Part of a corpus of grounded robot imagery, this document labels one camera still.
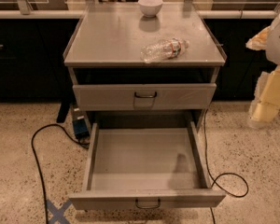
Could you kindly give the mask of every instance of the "cable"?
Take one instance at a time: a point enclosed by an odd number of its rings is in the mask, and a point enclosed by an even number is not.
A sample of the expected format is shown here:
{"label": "cable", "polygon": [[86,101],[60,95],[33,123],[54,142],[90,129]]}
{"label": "cable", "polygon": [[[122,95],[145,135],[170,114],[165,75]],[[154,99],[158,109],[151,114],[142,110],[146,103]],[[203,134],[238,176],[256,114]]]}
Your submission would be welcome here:
{"label": "cable", "polygon": [[[248,186],[248,183],[245,181],[245,179],[242,176],[240,176],[240,175],[238,175],[236,173],[226,172],[226,173],[222,173],[219,176],[217,176],[216,178],[214,178],[212,176],[210,170],[209,170],[208,158],[207,158],[208,143],[207,143],[207,136],[206,136],[206,115],[207,115],[207,112],[208,112],[208,109],[206,109],[205,114],[204,114],[204,119],[203,119],[203,130],[204,130],[204,140],[205,140],[205,161],[206,161],[207,172],[208,172],[209,176],[213,180],[212,187],[216,184],[220,189],[224,190],[228,195],[232,196],[233,198],[244,198],[244,196],[246,196],[248,194],[248,192],[249,192],[249,186]],[[235,194],[227,191],[226,189],[224,189],[222,186],[220,186],[218,184],[217,180],[220,179],[224,175],[235,175],[235,176],[241,178],[243,180],[243,182],[245,183],[246,192],[244,194],[242,194],[242,195],[235,195]],[[214,224],[216,224],[213,208],[210,208],[210,211],[211,211],[211,214],[212,214],[213,222],[214,222]]]}
{"label": "cable", "polygon": [[38,130],[34,133],[34,135],[32,136],[32,139],[31,139],[31,147],[32,147],[32,151],[34,152],[34,155],[35,155],[35,161],[36,161],[36,164],[37,164],[37,169],[38,169],[38,172],[39,172],[40,181],[41,181],[41,186],[42,186],[42,190],[43,190],[43,199],[44,199],[44,208],[45,208],[45,219],[46,219],[46,224],[49,224],[48,206],[47,206],[47,193],[46,193],[46,186],[45,186],[44,176],[43,176],[43,173],[42,173],[42,171],[41,171],[40,164],[39,164],[39,160],[38,160],[38,157],[37,157],[37,154],[36,154],[36,151],[35,151],[35,142],[34,142],[34,140],[35,140],[36,135],[37,135],[40,131],[42,131],[42,130],[44,130],[44,129],[47,129],[48,127],[53,127],[53,126],[61,128],[61,129],[65,132],[65,134],[66,134],[74,143],[80,145],[81,147],[87,149],[87,148],[88,148],[88,145],[89,145],[89,144],[82,144],[82,143],[76,141],[75,139],[73,139],[73,138],[68,134],[68,132],[66,131],[66,129],[65,129],[63,126],[61,126],[61,125],[59,125],[59,124],[56,124],[56,123],[54,123],[54,124],[49,124],[49,125],[46,125],[46,126],[40,128],[40,129],[38,129]]}

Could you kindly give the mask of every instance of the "terrazzo floor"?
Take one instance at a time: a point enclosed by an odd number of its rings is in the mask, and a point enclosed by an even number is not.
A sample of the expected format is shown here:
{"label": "terrazzo floor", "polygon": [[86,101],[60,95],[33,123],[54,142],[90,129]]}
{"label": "terrazzo floor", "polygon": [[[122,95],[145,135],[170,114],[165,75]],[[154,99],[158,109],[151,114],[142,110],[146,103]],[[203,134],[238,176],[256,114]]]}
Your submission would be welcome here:
{"label": "terrazzo floor", "polygon": [[[0,224],[45,223],[31,139],[36,130],[55,122],[59,108],[59,104],[0,104]],[[214,208],[216,223],[280,224],[280,114],[267,128],[253,130],[246,125],[248,108],[249,102],[213,102],[206,116],[213,176],[235,172],[249,185],[244,198],[227,195]],[[68,115],[62,126],[73,136],[71,121]],[[199,140],[204,145],[203,129]],[[36,136],[35,150],[46,183],[50,223],[213,223],[209,208],[77,211],[68,195],[81,190],[87,150],[56,127]],[[218,182],[235,194],[245,193],[238,177]]]}

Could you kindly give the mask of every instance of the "beige robot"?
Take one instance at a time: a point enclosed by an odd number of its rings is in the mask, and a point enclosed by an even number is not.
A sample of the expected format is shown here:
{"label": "beige robot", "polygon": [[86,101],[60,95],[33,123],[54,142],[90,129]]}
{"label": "beige robot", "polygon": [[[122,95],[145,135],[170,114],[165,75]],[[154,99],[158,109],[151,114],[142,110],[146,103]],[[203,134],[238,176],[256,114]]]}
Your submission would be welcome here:
{"label": "beige robot", "polygon": [[261,74],[255,100],[250,106],[248,124],[252,128],[261,128],[280,111],[280,13],[270,27],[251,38],[246,46],[250,49],[265,49],[267,59],[277,65],[270,74]]}

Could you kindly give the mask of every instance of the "closed drawer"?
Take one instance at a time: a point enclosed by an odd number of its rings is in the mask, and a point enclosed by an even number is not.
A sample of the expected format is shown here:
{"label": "closed drawer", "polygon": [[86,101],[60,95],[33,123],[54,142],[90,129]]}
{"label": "closed drawer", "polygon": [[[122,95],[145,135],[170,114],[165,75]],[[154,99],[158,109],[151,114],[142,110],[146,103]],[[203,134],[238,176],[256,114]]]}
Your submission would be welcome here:
{"label": "closed drawer", "polygon": [[94,123],[83,189],[71,202],[78,210],[217,206],[225,193],[211,189],[202,153],[190,115],[184,128]]}
{"label": "closed drawer", "polygon": [[81,110],[207,108],[216,84],[74,85]]}

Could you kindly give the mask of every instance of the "bottle label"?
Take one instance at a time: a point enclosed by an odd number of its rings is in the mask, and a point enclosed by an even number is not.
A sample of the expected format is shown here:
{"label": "bottle label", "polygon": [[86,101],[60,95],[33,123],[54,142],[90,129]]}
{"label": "bottle label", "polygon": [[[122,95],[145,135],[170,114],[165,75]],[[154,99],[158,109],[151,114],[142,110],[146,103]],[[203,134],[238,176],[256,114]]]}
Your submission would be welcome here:
{"label": "bottle label", "polygon": [[170,58],[174,58],[174,57],[178,56],[178,54],[180,53],[180,50],[181,50],[180,42],[177,39],[173,38],[171,40],[171,48],[172,48],[172,54],[171,54]]}

